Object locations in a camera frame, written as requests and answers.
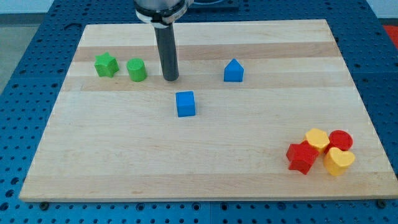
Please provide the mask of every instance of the blue cube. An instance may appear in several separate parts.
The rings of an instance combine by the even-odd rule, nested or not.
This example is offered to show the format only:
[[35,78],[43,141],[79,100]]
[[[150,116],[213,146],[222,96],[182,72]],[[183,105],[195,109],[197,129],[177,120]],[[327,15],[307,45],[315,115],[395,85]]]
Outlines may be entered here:
[[243,82],[244,69],[234,58],[224,69],[224,82]]
[[194,116],[196,114],[193,91],[176,93],[175,101],[177,102],[177,113],[179,118]]

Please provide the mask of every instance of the wood grain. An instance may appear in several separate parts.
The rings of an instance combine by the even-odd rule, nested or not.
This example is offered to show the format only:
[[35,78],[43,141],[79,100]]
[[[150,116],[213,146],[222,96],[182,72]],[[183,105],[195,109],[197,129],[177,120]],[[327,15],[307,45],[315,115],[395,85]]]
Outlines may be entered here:
[[[87,26],[20,198],[27,202],[396,198],[398,181],[324,20],[175,26],[180,78],[164,81],[153,28]],[[100,78],[94,55],[121,70]],[[148,77],[129,80],[126,61]],[[236,57],[243,83],[224,83]],[[197,115],[178,118],[175,92]],[[306,131],[352,134],[355,163],[333,177],[323,155],[308,175],[285,153]]]

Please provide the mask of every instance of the green cylinder block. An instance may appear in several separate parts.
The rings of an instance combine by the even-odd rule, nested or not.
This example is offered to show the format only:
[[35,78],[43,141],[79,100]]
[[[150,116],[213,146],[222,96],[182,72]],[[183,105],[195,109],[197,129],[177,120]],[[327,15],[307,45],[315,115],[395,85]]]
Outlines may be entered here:
[[146,79],[147,71],[144,61],[141,58],[130,59],[126,66],[132,81],[141,82]]

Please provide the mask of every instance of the yellow heart block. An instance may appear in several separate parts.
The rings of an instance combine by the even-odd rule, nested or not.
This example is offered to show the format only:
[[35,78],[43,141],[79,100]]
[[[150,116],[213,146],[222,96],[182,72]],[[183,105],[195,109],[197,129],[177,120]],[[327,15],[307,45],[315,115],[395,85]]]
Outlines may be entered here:
[[304,141],[306,140],[309,145],[319,152],[319,154],[323,153],[330,143],[329,136],[326,131],[322,131],[317,128],[313,128],[305,133]]
[[332,147],[323,158],[323,166],[331,175],[339,176],[344,174],[354,161],[355,155],[352,152]]

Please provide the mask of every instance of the blue pegboard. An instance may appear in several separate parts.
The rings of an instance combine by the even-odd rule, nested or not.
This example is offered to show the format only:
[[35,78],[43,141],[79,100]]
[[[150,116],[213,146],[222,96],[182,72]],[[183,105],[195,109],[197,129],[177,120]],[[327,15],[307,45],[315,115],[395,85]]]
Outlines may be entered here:
[[[398,200],[37,203],[17,196],[87,24],[137,23],[132,1],[55,0],[0,96],[0,223],[398,223]],[[179,22],[326,19],[398,172],[398,53],[365,0],[240,0]]]

